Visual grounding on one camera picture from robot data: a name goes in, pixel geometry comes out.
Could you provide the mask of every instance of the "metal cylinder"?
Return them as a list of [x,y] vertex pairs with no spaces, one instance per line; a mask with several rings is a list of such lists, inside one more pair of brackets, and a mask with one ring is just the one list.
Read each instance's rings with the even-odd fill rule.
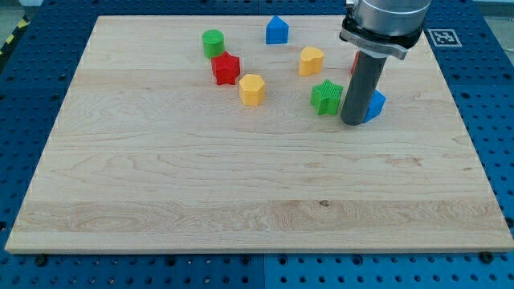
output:
[[359,52],[341,112],[345,124],[358,125],[364,121],[385,64],[386,57],[374,58],[364,51]]
[[353,19],[376,34],[403,36],[423,24],[430,0],[355,0]]

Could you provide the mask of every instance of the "wood grain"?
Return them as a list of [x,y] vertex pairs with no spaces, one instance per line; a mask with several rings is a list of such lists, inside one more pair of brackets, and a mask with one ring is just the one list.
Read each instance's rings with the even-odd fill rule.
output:
[[[14,224],[11,253],[511,250],[512,236],[425,37],[387,60],[383,113],[317,116],[312,85],[348,87],[342,17],[99,17]],[[200,35],[223,31],[267,98],[214,84]],[[297,75],[301,49],[325,53]]]

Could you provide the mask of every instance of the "red star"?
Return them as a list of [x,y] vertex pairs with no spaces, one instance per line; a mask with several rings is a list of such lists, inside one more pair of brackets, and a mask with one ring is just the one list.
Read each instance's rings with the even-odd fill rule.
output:
[[212,63],[212,72],[216,76],[216,83],[218,85],[225,83],[235,85],[235,79],[241,73],[239,57],[232,56],[225,51],[220,56],[213,57],[210,61]]

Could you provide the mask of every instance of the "black cylinder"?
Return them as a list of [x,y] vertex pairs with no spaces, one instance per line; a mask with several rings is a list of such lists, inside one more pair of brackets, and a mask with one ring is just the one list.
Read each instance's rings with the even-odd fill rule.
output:
[[374,58],[364,51],[359,52],[341,112],[341,119],[345,124],[358,125],[364,121],[385,64],[386,57]]

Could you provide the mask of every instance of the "wood knot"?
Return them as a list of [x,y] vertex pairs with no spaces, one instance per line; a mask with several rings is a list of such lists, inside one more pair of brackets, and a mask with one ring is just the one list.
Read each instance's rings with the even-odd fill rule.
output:
[[330,206],[330,203],[328,202],[328,200],[323,200],[323,201],[320,201],[320,205],[322,205],[322,206]]

